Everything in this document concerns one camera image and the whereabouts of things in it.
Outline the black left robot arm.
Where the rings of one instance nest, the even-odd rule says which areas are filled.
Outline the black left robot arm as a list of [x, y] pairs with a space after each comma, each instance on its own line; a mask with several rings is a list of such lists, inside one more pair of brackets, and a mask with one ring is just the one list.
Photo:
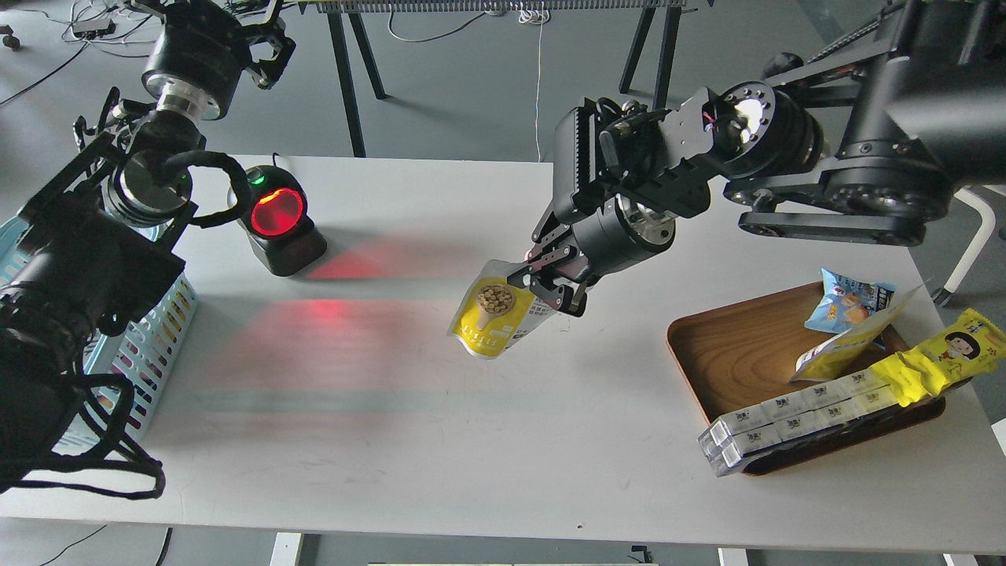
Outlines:
[[162, 463], [128, 433], [135, 384], [83, 369], [96, 333], [121, 336], [154, 311], [185, 263], [173, 252], [188, 226], [252, 216], [256, 196], [236, 159], [206, 148], [199, 124], [226, 117], [242, 74], [269, 89], [296, 44], [281, 1], [242, 23], [212, 1], [132, 1], [159, 19], [141, 75], [150, 103], [105, 99], [91, 140], [19, 211], [28, 262], [2, 286], [2, 489], [51, 488], [30, 471], [130, 471]]

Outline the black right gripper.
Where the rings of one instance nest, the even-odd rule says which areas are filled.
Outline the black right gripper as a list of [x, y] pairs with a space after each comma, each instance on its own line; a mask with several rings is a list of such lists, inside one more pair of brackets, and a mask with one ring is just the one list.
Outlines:
[[708, 105], [689, 99], [650, 110], [586, 99], [569, 111], [556, 127], [551, 203], [506, 282], [581, 318], [590, 286], [668, 250], [676, 219], [709, 208], [716, 159]]

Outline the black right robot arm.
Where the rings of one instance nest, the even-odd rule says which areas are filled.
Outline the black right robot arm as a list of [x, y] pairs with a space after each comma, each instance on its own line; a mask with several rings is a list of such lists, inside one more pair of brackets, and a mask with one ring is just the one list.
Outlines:
[[584, 101], [557, 126], [551, 203], [505, 280], [579, 316], [589, 287], [668, 250], [719, 176], [748, 233], [919, 244], [961, 186], [1004, 182], [1004, 3], [905, 1], [865, 34], [678, 108]]

